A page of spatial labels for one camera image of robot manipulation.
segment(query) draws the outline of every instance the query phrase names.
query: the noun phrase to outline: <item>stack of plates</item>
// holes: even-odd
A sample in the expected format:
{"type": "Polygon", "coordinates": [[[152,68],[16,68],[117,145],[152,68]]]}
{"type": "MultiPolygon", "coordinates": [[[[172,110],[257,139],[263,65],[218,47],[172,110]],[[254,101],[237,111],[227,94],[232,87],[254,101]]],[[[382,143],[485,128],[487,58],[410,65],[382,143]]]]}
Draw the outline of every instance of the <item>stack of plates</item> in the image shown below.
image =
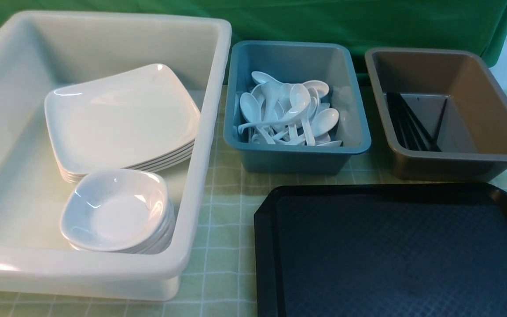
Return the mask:
{"type": "Polygon", "coordinates": [[[70,183],[103,169],[157,172],[191,157],[201,113],[162,64],[54,90],[44,101],[60,174],[70,183]]]}

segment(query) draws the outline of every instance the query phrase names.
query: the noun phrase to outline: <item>gray tray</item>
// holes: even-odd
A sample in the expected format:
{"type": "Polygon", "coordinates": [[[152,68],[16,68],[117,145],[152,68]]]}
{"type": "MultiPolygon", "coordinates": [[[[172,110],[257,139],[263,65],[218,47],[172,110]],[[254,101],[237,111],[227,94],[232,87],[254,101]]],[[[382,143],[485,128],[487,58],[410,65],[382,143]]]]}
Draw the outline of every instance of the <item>gray tray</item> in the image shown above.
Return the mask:
{"type": "Polygon", "coordinates": [[[394,153],[394,175],[427,181],[487,182],[507,169],[507,97],[485,63],[468,52],[375,48],[365,55],[378,112],[394,153]],[[406,100],[437,145],[412,151],[397,140],[387,92],[406,100]]]}

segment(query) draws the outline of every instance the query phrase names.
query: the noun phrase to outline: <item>chopsticks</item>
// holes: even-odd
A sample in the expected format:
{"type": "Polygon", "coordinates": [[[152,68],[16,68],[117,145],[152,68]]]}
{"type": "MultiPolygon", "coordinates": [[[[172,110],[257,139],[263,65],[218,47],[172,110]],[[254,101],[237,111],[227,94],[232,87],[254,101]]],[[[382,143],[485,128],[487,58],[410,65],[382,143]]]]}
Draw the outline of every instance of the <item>chopsticks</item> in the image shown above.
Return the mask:
{"type": "Polygon", "coordinates": [[[392,121],[394,132],[400,145],[413,151],[441,152],[437,141],[443,117],[445,116],[445,109],[447,108],[447,100],[445,98],[435,127],[434,136],[431,136],[401,94],[387,92],[386,102],[388,103],[390,120],[392,121]]]}

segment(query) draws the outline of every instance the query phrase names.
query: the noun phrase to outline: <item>green fabric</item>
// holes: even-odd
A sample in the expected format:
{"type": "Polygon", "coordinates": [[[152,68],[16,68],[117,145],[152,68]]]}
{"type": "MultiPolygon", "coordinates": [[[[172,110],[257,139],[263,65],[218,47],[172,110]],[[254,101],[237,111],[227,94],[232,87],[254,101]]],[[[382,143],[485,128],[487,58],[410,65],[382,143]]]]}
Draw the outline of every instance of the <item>green fabric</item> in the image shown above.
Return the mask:
{"type": "Polygon", "coordinates": [[[21,10],[145,12],[223,18],[233,42],[331,42],[350,49],[365,73],[377,46],[453,48],[489,66],[507,34],[507,0],[0,0],[0,26],[21,10]]]}

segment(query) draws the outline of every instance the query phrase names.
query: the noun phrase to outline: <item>plastic bin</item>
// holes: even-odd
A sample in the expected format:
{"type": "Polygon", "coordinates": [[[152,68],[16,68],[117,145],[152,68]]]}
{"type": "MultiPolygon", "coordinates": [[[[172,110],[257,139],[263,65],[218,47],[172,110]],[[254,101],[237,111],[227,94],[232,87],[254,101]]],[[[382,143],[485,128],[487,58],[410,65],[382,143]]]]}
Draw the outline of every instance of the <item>plastic bin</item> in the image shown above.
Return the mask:
{"type": "Polygon", "coordinates": [[[228,96],[224,118],[224,140],[240,153],[247,171],[259,173],[337,174],[352,155],[366,152],[371,135],[352,59],[348,50],[336,44],[244,41],[231,52],[228,96]],[[332,139],[341,147],[285,146],[248,143],[248,134],[238,134],[245,123],[239,97],[255,83],[254,70],[268,73],[282,82],[322,80],[330,86],[328,102],[340,113],[332,139]]]}
{"type": "Polygon", "coordinates": [[[402,179],[487,182],[507,169],[507,97],[475,54],[375,48],[365,56],[382,125],[402,179]],[[398,92],[430,135],[441,114],[442,152],[411,151],[397,141],[386,92],[398,92]]]}
{"type": "Polygon", "coordinates": [[[228,22],[183,16],[27,11],[0,28],[0,291],[175,296],[197,231],[230,41],[228,22]],[[168,65],[201,110],[191,160],[158,173],[177,213],[171,244],[147,255],[74,251],[58,226],[74,186],[56,165],[44,98],[153,63],[168,65]]]}

